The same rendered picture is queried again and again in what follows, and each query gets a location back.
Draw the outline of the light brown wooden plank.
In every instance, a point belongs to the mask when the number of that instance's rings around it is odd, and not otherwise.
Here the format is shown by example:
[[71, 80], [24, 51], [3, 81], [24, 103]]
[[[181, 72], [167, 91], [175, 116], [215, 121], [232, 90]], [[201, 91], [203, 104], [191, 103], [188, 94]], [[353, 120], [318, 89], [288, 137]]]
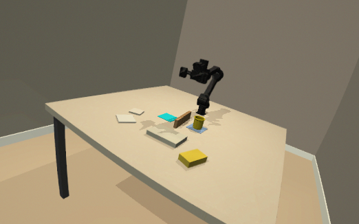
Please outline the light brown wooden plank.
[[191, 117], [191, 112], [192, 111], [188, 111], [185, 114], [183, 114], [183, 115], [179, 116], [178, 118], [176, 118], [175, 122], [174, 122], [174, 125], [173, 125], [173, 128], [177, 128], [177, 127], [181, 126], [183, 123], [185, 123], [187, 120], [189, 120], [190, 117]]

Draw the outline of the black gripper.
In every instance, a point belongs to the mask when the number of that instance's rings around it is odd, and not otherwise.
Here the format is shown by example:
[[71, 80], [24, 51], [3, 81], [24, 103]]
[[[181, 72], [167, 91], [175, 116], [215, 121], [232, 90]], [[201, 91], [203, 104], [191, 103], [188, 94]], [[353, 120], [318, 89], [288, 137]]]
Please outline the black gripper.
[[192, 70], [192, 71], [188, 71], [188, 68], [181, 67], [179, 76], [185, 78], [187, 76], [187, 74], [189, 74], [190, 79], [196, 80], [197, 82], [200, 82], [203, 84], [206, 84], [208, 82], [208, 74], [201, 73], [201, 72], [195, 71], [195, 70]]

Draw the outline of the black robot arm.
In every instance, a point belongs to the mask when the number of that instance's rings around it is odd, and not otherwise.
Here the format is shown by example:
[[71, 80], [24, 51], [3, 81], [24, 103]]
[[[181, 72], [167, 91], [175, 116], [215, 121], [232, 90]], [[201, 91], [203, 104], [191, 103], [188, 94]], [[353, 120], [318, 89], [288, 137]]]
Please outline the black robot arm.
[[210, 80], [210, 77], [212, 76], [212, 80], [210, 81], [210, 84], [208, 85], [207, 89], [204, 93], [201, 93], [200, 96], [197, 99], [197, 105], [199, 105], [197, 114], [205, 115], [206, 109], [210, 106], [210, 95], [214, 89], [215, 84], [219, 82], [223, 76], [224, 73], [218, 66], [213, 66], [210, 69], [207, 69], [208, 66], [208, 60], [199, 59], [199, 62], [193, 63], [193, 70], [199, 71], [201, 73], [208, 74], [208, 80]]

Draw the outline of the yellow rectangular block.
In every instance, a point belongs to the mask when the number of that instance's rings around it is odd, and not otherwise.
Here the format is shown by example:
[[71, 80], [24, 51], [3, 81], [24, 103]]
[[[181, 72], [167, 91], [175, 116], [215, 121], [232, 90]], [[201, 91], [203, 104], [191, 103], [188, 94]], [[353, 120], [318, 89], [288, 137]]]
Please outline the yellow rectangular block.
[[198, 148], [189, 150], [179, 154], [178, 159], [187, 167], [191, 168], [203, 164], [207, 160], [207, 156]]

